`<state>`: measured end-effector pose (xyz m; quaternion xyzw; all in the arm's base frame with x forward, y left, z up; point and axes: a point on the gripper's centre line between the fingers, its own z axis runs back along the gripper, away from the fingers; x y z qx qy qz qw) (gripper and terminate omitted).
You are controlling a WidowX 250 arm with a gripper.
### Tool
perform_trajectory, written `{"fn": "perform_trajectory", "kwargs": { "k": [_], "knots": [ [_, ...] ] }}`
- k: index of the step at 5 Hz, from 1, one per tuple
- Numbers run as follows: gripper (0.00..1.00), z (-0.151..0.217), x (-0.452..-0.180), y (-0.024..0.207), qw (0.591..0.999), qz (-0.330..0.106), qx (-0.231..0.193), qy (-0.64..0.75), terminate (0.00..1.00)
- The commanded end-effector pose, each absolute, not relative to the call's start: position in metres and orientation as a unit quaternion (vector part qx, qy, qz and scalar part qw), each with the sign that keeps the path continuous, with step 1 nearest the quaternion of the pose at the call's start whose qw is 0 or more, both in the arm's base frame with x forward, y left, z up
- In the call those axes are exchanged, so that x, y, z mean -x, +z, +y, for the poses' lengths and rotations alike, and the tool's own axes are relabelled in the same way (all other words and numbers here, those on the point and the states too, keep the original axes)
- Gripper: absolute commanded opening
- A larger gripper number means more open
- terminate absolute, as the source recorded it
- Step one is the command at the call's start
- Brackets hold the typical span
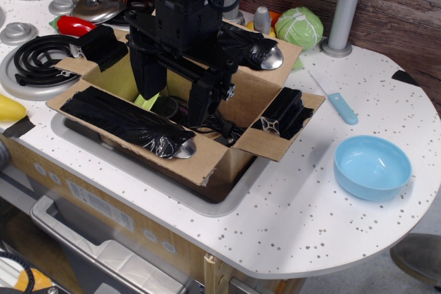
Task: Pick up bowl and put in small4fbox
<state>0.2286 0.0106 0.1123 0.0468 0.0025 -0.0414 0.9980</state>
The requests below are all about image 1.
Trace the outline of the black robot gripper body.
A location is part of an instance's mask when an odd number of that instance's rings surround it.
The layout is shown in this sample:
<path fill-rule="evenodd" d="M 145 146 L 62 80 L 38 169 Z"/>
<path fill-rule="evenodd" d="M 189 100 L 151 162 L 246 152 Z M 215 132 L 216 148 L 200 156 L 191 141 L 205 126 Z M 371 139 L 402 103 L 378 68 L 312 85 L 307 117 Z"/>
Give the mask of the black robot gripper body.
<path fill-rule="evenodd" d="M 155 54 L 159 63 L 185 79 L 212 79 L 221 100 L 234 94 L 238 63 L 218 44 L 224 0 L 155 0 L 155 14 L 125 16 L 130 48 Z"/>

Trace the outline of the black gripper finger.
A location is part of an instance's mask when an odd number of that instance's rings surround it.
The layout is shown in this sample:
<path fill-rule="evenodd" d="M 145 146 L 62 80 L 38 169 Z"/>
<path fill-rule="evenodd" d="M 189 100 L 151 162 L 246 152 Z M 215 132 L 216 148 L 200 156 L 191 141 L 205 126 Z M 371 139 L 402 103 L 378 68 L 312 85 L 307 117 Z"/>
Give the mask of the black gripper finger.
<path fill-rule="evenodd" d="M 210 78 L 200 78 L 192 83 L 188 100 L 187 126 L 199 127 L 220 104 L 222 90 Z"/>
<path fill-rule="evenodd" d="M 151 99 L 167 85 L 167 69 L 163 67 L 155 54 L 130 48 L 130 63 L 139 94 Z"/>

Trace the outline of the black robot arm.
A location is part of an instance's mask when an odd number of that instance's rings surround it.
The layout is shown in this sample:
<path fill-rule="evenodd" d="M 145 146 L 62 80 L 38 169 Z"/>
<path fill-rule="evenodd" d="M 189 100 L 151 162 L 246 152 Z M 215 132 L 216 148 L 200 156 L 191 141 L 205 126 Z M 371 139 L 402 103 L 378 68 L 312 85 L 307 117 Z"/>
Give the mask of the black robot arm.
<path fill-rule="evenodd" d="M 199 127 L 234 94 L 238 62 L 218 42 L 227 8 L 224 0 L 155 0 L 155 7 L 155 14 L 125 15 L 137 89 L 153 97 L 169 71 L 190 81 L 186 125 Z"/>

